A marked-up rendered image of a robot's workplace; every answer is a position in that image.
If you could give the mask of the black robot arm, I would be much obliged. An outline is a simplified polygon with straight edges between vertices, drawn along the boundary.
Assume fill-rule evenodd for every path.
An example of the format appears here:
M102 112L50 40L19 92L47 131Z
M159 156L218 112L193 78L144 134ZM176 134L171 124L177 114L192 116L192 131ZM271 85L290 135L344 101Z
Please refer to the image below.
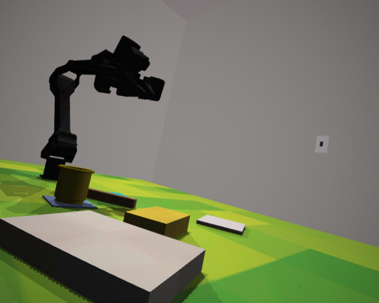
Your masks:
M97 68L103 64L131 72L146 71L150 66L149 58L140 50L140 46L126 36L122 36L114 52L104 50L91 59L82 61L69 60L67 64L56 68L49 78L50 91L55 96L54 134L41 151L41 158L46 159L43 179L58 180L59 165L72 163L77 153L77 136L70 133L70 96L80 84L80 76L96 74ZM72 80L63 75L68 71L76 74ZM61 157L60 158L52 158Z

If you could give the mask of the brown flat bar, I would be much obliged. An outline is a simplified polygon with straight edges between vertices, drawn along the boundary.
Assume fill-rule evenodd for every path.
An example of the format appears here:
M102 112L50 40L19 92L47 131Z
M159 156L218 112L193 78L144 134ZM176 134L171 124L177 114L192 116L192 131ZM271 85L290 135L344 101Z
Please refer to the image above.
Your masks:
M137 199L124 196L120 194L101 191L98 189L88 188L87 198L112 203L115 205L125 206L128 208L135 208Z

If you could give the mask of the large white flat block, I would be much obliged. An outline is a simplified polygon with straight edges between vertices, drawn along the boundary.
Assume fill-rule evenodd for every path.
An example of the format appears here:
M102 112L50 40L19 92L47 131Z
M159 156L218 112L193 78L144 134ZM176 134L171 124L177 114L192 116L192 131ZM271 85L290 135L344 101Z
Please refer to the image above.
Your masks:
M95 303L170 303L206 251L92 210L0 218L0 247Z

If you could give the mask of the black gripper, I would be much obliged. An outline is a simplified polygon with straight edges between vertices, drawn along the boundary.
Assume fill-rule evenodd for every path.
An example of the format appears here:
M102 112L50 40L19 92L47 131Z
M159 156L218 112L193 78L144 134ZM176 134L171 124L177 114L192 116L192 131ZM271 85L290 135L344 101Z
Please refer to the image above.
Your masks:
M98 92L111 93L110 86L117 88L116 95L123 97L138 97L138 99L160 100L164 88L164 80L153 76L144 76L140 79L140 73L123 69L117 66L101 64L97 68L94 88ZM112 84L111 84L112 83Z

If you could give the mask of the yellow flat block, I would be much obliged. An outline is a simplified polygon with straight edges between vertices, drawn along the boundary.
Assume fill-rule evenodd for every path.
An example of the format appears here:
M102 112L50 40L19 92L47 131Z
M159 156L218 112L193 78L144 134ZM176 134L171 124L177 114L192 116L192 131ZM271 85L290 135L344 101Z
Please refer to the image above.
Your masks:
M126 211L123 222L174 239L188 230L189 220L190 215L156 206Z

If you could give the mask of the white flat rectangular slab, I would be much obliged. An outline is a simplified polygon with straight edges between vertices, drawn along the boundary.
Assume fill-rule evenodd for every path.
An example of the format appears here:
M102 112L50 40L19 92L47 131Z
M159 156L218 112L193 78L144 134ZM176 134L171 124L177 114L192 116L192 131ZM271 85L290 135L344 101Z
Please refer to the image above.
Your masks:
M243 223L238 223L211 215L205 215L204 217L199 218L196 223L239 235L242 235L245 228L245 224Z

